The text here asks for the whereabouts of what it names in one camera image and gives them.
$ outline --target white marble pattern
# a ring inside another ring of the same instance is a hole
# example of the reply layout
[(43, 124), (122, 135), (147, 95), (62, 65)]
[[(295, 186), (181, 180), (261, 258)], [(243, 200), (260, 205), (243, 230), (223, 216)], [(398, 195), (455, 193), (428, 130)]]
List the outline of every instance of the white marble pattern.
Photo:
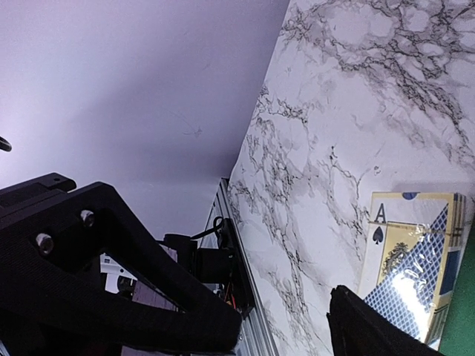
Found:
[(474, 7), (290, 2), (229, 184), (282, 356), (332, 354), (330, 290), (358, 285), (373, 191), (475, 197)]

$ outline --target green surface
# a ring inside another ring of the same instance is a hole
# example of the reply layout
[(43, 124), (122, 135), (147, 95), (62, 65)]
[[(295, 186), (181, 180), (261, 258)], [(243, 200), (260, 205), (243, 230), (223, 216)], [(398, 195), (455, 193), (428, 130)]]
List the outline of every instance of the green surface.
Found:
[(475, 355), (475, 229), (472, 226), (457, 277), (439, 351), (446, 356)]

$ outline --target spade symbol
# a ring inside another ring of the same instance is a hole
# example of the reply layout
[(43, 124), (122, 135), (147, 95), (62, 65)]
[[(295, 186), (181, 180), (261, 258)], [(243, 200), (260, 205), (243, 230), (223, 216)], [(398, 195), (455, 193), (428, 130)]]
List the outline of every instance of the spade symbol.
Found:
[(378, 228), (374, 231), (373, 241), (376, 243), (376, 245), (378, 245), (379, 243), (383, 242), (383, 237), (384, 237), (383, 231), (381, 227), (378, 226)]

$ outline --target metal bolt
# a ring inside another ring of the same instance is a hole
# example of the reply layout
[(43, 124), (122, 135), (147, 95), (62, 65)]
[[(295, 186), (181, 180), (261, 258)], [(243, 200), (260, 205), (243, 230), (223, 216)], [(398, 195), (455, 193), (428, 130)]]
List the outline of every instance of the metal bolt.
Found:
[(94, 225), (95, 220), (94, 213), (89, 210), (81, 211), (81, 220), (86, 228), (92, 227), (92, 225)]
[(36, 244), (39, 247), (39, 253), (42, 256), (48, 256), (54, 247), (53, 238), (48, 234), (38, 234), (36, 237)]

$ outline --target plastic wrap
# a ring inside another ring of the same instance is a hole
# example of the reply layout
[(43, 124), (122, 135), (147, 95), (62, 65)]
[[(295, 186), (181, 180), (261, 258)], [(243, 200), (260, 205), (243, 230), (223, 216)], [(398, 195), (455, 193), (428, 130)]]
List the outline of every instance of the plastic wrap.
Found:
[(373, 194), (358, 295), (432, 347), (448, 313), (464, 216), (461, 194)]

